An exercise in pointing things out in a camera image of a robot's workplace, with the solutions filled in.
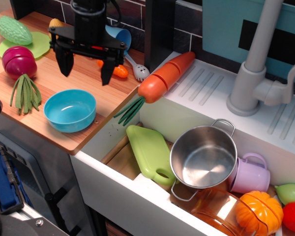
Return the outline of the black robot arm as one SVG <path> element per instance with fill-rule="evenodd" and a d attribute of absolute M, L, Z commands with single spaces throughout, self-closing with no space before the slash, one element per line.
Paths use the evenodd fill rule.
<path fill-rule="evenodd" d="M 114 68 L 124 63 L 128 45 L 106 31 L 106 0 L 72 0 L 74 26 L 50 27 L 50 47 L 56 55 L 59 69 L 69 76 L 74 65 L 74 54 L 100 59 L 102 85 L 108 85 Z"/>

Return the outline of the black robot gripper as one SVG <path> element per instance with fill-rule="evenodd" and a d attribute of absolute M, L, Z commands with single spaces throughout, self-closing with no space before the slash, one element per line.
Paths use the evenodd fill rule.
<path fill-rule="evenodd" d="M 106 0 L 72 0 L 70 7 L 74 13 L 74 25 L 48 29 L 52 34 L 50 47 L 65 77 L 73 68 L 74 54 L 103 60 L 103 86 L 109 84 L 116 61 L 124 61 L 127 45 L 106 32 L 107 3 Z"/>

